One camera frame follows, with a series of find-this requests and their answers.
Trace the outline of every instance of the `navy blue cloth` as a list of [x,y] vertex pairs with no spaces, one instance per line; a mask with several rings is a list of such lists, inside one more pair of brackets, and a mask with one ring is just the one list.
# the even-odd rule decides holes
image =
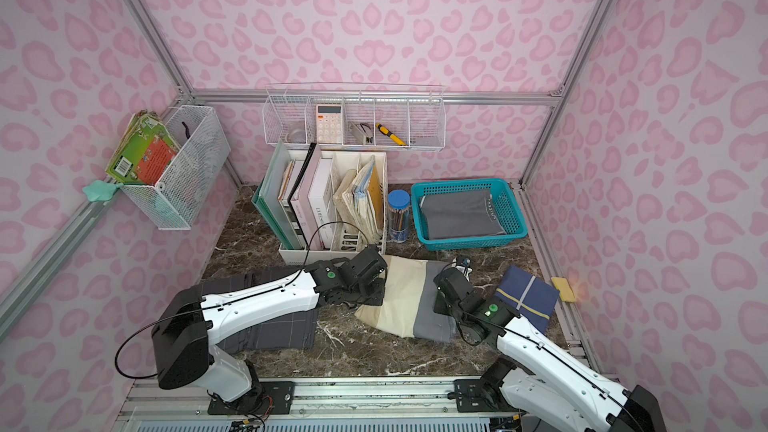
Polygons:
[[536,329],[545,332],[560,291],[513,265],[507,269],[495,295],[519,310]]

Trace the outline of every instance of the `white calculator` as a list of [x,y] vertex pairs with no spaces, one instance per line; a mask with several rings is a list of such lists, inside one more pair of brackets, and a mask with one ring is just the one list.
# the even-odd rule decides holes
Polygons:
[[343,133],[341,106],[318,105],[316,108],[317,143],[340,144]]

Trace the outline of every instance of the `green folder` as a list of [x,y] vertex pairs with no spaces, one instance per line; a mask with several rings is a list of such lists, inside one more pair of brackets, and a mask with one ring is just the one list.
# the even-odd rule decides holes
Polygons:
[[254,204],[254,207],[256,207],[256,210],[259,211],[259,214],[261,214],[261,216],[264,217],[266,224],[270,226],[270,228],[272,229],[272,232],[274,232],[275,235],[277,236],[277,239],[280,240],[281,244],[283,244],[283,247],[293,249],[293,247],[291,246],[291,243],[283,234],[283,230],[280,228],[280,226],[277,225],[277,222],[275,221],[274,216],[272,216],[272,214],[270,213],[269,208],[266,206],[264,201],[261,200],[261,197],[259,197],[259,194],[261,193],[261,187],[263,184],[264,184],[264,181],[262,181],[261,184],[259,184],[259,187],[256,189],[256,193],[254,194],[254,197],[250,201],[252,204]]
[[283,172],[288,167],[290,160],[285,144],[282,141],[278,142],[275,153],[270,160],[270,166],[264,175],[264,180],[261,181],[251,201],[272,228],[272,232],[283,243],[284,248],[302,250],[299,236],[293,230],[283,205],[277,199],[280,187],[283,185]]

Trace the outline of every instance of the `teal plastic basket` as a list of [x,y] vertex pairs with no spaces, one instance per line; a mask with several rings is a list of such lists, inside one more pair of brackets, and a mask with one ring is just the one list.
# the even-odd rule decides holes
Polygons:
[[[493,235],[491,237],[464,237],[444,238],[441,240],[429,240],[426,237],[427,224],[418,206],[423,196],[431,194],[447,194],[449,192],[462,192],[479,188],[491,189],[493,206],[496,209],[498,221],[504,227],[507,235]],[[427,250],[454,250],[456,248],[498,247],[507,245],[514,238],[528,235],[528,227],[525,226],[523,214],[520,212],[518,201],[509,188],[509,184],[500,178],[475,178],[470,180],[449,180],[444,182],[422,182],[411,187],[411,205],[413,207],[413,221],[416,224],[418,240],[427,246]]]

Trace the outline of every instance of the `wire basket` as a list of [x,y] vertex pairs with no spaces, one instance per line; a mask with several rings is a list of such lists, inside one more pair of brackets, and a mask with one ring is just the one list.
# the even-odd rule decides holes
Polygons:
[[[264,137],[271,145],[282,140],[291,149],[301,149],[316,142],[316,108],[322,105],[340,106],[342,121],[341,143],[321,143],[323,149],[440,150],[446,146],[446,105],[441,87],[419,93],[410,90],[308,93],[287,86],[284,90],[268,92],[262,113]],[[370,125],[372,144],[363,144],[354,136],[351,126],[358,123]],[[379,123],[406,145],[400,146],[376,130]]]
[[[496,209],[498,221],[504,227],[506,235],[491,235],[488,237],[464,237],[444,238],[429,240],[427,223],[418,206],[419,199],[431,194],[447,194],[449,192],[463,192],[465,190],[477,190],[489,188],[493,206]],[[505,181],[500,178],[474,178],[468,180],[449,180],[443,182],[421,182],[411,186],[411,206],[413,208],[413,222],[416,226],[418,240],[426,245],[427,250],[456,250],[457,248],[498,247],[507,245],[514,238],[528,235],[528,227],[514,199],[514,194]]]
[[124,186],[123,192],[160,230],[189,230],[230,153],[230,145],[213,107],[182,106],[166,127],[181,145],[179,153],[155,185]]

